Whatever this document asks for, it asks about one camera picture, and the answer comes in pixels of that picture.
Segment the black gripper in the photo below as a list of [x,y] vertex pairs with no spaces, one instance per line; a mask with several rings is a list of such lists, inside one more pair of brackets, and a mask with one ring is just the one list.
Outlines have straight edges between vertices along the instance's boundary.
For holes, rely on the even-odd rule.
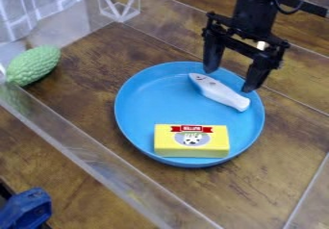
[[272,70],[280,68],[285,49],[289,47],[286,40],[272,33],[277,13],[278,0],[237,0],[233,16],[209,12],[207,25],[203,28],[203,69],[206,73],[218,70],[225,48],[233,46],[240,53],[245,53],[248,46],[232,39],[233,35],[254,41],[265,41],[272,48],[260,52],[249,66],[242,92],[260,89]]

